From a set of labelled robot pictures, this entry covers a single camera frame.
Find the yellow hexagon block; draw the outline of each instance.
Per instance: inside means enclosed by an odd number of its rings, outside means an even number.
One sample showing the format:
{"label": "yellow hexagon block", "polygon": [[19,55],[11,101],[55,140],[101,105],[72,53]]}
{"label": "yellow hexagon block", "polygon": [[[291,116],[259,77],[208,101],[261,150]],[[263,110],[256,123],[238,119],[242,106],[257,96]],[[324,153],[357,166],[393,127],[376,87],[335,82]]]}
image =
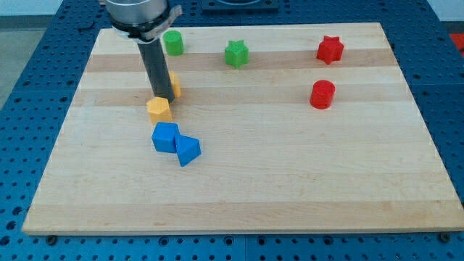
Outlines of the yellow hexagon block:
{"label": "yellow hexagon block", "polygon": [[171,86],[173,87],[173,93],[175,98],[179,98],[182,94],[181,92],[181,82],[179,77],[174,72],[169,72],[169,78],[171,79]]}
{"label": "yellow hexagon block", "polygon": [[169,101],[166,98],[154,97],[146,103],[146,110],[153,125],[158,122],[172,122],[173,115],[169,108]]}

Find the blue block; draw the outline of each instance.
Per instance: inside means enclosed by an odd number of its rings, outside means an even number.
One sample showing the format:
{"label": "blue block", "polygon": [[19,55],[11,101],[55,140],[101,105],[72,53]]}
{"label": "blue block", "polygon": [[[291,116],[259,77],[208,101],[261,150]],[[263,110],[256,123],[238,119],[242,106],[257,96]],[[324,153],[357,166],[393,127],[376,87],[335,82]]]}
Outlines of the blue block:
{"label": "blue block", "polygon": [[200,142],[196,138],[179,134],[175,137],[175,146],[181,167],[184,167],[202,153]]}
{"label": "blue block", "polygon": [[154,128],[152,140],[157,152],[176,153],[175,137],[179,135],[176,123],[157,123]]}

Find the wood grain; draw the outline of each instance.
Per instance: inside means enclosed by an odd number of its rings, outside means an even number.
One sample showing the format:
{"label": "wood grain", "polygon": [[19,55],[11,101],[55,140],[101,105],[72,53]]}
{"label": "wood grain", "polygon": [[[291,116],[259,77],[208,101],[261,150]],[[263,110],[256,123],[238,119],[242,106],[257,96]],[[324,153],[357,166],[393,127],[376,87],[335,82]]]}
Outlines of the wood grain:
{"label": "wood grain", "polygon": [[[23,230],[38,235],[453,231],[464,210],[377,23],[176,28],[171,104],[203,154],[156,152],[136,46],[102,30]],[[342,61],[314,59],[341,35]],[[250,63],[223,63],[229,39]],[[310,86],[337,86],[330,109]]]}

